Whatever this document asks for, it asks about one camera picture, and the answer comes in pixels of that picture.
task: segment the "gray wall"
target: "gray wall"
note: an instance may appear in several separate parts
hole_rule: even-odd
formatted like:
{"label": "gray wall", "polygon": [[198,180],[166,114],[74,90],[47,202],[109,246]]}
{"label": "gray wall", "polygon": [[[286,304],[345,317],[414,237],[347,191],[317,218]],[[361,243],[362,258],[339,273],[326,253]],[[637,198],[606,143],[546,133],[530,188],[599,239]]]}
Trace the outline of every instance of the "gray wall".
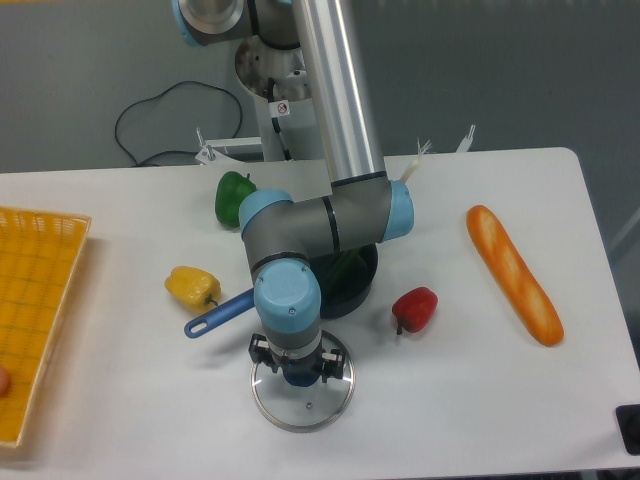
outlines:
{"label": "gray wall", "polygon": [[[418,136],[452,151],[471,123],[478,150],[569,147],[610,243],[640,205],[639,2],[361,0],[355,9],[386,154],[413,153]],[[118,114],[187,79],[238,94],[241,136],[255,135],[234,50],[186,46],[165,0],[0,5],[0,171],[129,166],[113,141]],[[195,149],[198,125],[228,137],[236,120],[220,94],[186,89],[136,110],[122,139],[144,158]],[[638,242],[613,270],[640,330]]]}

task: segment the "baguette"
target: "baguette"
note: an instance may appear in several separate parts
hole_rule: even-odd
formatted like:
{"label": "baguette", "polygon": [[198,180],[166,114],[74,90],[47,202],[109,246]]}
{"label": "baguette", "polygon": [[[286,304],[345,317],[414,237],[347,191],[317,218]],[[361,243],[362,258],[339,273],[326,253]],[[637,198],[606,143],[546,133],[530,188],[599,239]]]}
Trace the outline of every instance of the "baguette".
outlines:
{"label": "baguette", "polygon": [[476,205],[467,213],[467,229],[478,253],[531,336],[547,347],[560,343],[564,337],[560,318],[500,220],[487,207]]}

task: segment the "green bell pepper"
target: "green bell pepper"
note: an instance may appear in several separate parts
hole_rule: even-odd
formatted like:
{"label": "green bell pepper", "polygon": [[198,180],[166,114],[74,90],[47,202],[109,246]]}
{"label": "green bell pepper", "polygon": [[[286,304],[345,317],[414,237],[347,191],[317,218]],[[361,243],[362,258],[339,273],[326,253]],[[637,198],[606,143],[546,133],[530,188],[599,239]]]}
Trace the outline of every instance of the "green bell pepper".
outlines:
{"label": "green bell pepper", "polygon": [[238,172],[225,173],[218,183],[218,191],[216,192],[216,217],[218,221],[228,227],[239,227],[240,204],[256,190],[255,184],[249,180],[249,175],[243,177]]}

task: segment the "pepper stem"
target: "pepper stem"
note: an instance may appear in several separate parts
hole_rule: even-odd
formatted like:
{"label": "pepper stem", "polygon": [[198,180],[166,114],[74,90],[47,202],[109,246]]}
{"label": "pepper stem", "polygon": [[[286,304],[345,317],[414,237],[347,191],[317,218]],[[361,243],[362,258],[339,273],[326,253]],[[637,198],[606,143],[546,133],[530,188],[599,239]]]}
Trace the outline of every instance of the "pepper stem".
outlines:
{"label": "pepper stem", "polygon": [[204,299],[204,304],[205,305],[209,305],[210,303],[213,303],[216,307],[218,306],[218,302],[216,302],[213,299],[213,295],[209,295],[207,298]]}

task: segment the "blue handle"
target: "blue handle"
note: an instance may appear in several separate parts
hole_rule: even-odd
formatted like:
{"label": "blue handle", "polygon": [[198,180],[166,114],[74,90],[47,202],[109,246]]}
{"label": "blue handle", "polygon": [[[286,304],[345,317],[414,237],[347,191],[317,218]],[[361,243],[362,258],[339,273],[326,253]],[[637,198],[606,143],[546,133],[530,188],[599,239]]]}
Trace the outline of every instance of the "blue handle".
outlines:
{"label": "blue handle", "polygon": [[210,312],[191,320],[185,325],[184,333],[189,338],[198,338],[223,323],[227,323],[232,318],[252,309],[254,306],[253,288],[251,288],[237,297],[224,302]]}

